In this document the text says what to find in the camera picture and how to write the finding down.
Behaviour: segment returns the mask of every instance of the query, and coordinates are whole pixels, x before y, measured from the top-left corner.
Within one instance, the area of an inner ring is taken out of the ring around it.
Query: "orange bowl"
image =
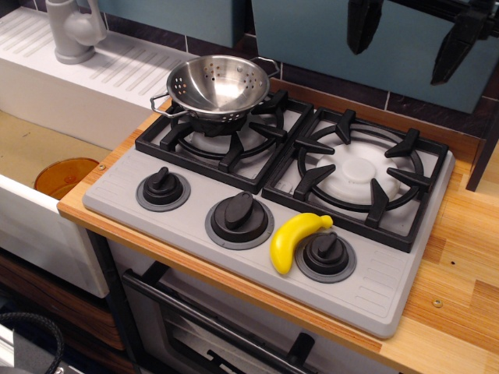
[[[99,163],[90,158],[71,158],[46,167],[34,183],[34,189],[54,199],[62,199]]]

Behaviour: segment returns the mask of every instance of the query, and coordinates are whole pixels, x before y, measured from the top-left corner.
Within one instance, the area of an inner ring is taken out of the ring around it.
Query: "colander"
[[[253,61],[274,64],[270,75]],[[152,110],[168,118],[191,115],[212,122],[231,122],[257,106],[270,89],[269,78],[278,74],[278,64],[268,58],[251,60],[227,55],[195,58],[177,65],[166,83],[166,92],[150,99]],[[162,97],[172,97],[184,111],[169,114],[155,106]]]

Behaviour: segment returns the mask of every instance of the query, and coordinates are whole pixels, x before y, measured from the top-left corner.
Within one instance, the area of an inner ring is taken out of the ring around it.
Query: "gray faucet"
[[[94,45],[106,38],[97,0],[87,0],[91,14],[82,14],[76,0],[46,0],[55,42],[55,57],[63,64],[80,64],[95,53]]]

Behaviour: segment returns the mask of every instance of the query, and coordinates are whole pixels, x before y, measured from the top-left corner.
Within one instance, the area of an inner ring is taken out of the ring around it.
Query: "yellow banana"
[[[317,216],[314,213],[301,213],[283,224],[271,242],[271,260],[275,269],[286,274],[291,270],[293,254],[298,243],[320,228],[330,228],[330,216]]]

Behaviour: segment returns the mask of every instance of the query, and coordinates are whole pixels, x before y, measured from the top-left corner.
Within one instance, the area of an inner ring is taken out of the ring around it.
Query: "black burner grate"
[[[173,104],[167,112],[171,114],[178,109]],[[292,124],[285,124],[286,111],[298,113],[298,120]],[[204,135],[209,137],[220,133],[212,126],[213,124],[208,123],[205,126],[200,124],[199,120],[193,120],[187,115],[181,117],[180,120],[177,118],[171,120],[161,116],[136,139],[135,144],[136,149],[140,152],[233,185],[236,188],[258,193],[280,160],[279,155],[291,146],[298,133],[298,128],[307,123],[312,115],[312,104],[289,99],[287,91],[280,90],[275,94],[270,94],[244,120],[237,119],[230,123],[224,123],[230,127],[227,133],[222,133],[230,136],[230,146],[227,153],[202,150],[187,141],[187,136],[193,132],[201,132],[202,129],[207,129],[207,133]],[[255,120],[255,118],[262,116],[265,117],[265,121]],[[238,133],[246,123],[249,131],[264,139],[260,144],[252,146],[250,149],[244,149]],[[166,134],[157,141],[160,134],[165,132]],[[251,157],[264,157],[264,162],[255,175],[244,176],[239,172],[239,167],[247,161],[250,162]]]
[[[330,122],[331,125],[316,131],[319,122]],[[367,135],[367,139],[382,139],[384,144],[391,144],[384,154],[387,158],[406,157],[410,160],[412,171],[396,168],[387,169],[390,176],[407,186],[406,192],[389,201],[377,180],[372,179],[372,203],[366,205],[334,198],[319,186],[319,183],[334,173],[336,167],[329,164],[320,168],[307,169],[306,158],[312,153],[334,154],[334,147],[321,142],[325,136],[330,134],[335,134],[343,144],[347,145],[359,141],[351,137],[351,131]],[[436,164],[429,177],[424,175],[419,152],[431,153],[437,157]],[[354,111],[347,110],[342,114],[320,108],[308,126],[302,128],[293,143],[293,147],[289,147],[272,178],[264,186],[262,196],[300,212],[331,215],[334,224],[341,228],[404,252],[410,252],[447,152],[448,146],[421,138],[419,131],[415,129],[403,133],[356,119]],[[284,192],[278,186],[283,174],[288,168],[293,167],[298,168],[301,180],[293,191]],[[414,199],[419,201],[419,205],[416,208],[417,212],[407,235],[400,235],[380,226],[385,212],[396,210]]]

